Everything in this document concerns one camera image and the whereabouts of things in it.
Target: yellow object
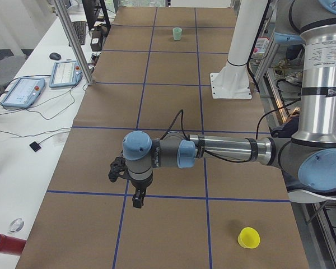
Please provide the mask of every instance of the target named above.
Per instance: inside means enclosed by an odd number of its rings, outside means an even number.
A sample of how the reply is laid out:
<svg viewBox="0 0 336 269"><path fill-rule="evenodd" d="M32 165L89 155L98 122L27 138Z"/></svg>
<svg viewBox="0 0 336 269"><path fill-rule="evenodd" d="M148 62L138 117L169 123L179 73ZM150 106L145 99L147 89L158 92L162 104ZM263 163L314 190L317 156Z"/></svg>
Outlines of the yellow object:
<svg viewBox="0 0 336 269"><path fill-rule="evenodd" d="M260 244L260 236L255 229L245 227L237 237L237 242L243 248L257 248Z"/></svg>

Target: computer mouse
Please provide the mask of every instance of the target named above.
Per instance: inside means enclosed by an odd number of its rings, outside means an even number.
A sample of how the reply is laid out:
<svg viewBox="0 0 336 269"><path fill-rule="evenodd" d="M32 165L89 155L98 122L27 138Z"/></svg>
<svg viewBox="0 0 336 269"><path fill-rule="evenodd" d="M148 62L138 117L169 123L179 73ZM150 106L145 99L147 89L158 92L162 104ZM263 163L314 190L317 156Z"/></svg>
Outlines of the computer mouse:
<svg viewBox="0 0 336 269"><path fill-rule="evenodd" d="M51 53L49 57L50 57L50 59L55 60L55 61L58 61L58 60L61 59L61 55L58 54L57 52Z"/></svg>

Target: red mug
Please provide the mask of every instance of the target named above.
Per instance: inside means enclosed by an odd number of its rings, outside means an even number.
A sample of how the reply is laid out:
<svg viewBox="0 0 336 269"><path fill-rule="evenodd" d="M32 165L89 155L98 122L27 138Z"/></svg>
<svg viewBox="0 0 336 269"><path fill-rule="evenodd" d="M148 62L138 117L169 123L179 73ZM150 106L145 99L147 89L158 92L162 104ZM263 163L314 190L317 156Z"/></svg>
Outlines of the red mug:
<svg viewBox="0 0 336 269"><path fill-rule="evenodd" d="M26 240L0 234L0 253L20 256Z"/></svg>

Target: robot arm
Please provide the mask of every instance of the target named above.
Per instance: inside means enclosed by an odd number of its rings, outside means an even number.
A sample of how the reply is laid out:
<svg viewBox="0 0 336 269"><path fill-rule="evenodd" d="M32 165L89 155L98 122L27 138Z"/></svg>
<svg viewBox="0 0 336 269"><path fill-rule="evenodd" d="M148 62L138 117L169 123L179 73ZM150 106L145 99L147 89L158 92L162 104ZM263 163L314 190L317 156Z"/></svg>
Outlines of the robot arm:
<svg viewBox="0 0 336 269"><path fill-rule="evenodd" d="M134 207L143 206L154 168L189 168L201 157L258 161L288 172L313 189L336 187L336 1L280 0L277 16L277 30L285 38L281 40L296 41L293 36L300 35L306 43L298 131L291 139L262 140L185 137L174 132L152 140L144 132L132 132L124 138L123 156L111 164L109 178L132 182Z"/></svg>

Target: warning label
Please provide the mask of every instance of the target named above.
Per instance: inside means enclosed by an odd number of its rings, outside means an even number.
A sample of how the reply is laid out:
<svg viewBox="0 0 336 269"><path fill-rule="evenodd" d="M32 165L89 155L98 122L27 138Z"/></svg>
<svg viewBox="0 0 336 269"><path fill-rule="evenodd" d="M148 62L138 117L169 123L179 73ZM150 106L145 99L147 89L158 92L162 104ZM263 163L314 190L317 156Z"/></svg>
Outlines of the warning label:
<svg viewBox="0 0 336 269"><path fill-rule="evenodd" d="M336 67L336 40L306 46L304 70L322 67Z"/></svg>

